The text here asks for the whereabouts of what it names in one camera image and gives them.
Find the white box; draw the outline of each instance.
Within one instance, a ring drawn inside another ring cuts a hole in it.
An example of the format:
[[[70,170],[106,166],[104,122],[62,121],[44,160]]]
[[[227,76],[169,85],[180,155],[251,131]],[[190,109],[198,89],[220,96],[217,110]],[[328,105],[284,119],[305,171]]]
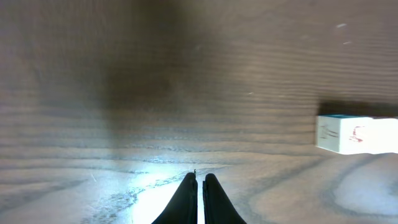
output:
[[[323,115],[317,118],[316,146],[344,155],[397,153],[397,134],[395,118]]]

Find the wood grain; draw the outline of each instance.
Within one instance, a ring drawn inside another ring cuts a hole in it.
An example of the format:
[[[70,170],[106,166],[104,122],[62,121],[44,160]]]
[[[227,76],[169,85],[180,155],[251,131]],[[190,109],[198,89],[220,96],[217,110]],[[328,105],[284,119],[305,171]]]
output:
[[[397,7],[0,1],[0,223],[150,223],[194,169],[248,223],[398,223],[396,155],[313,146],[398,114]]]

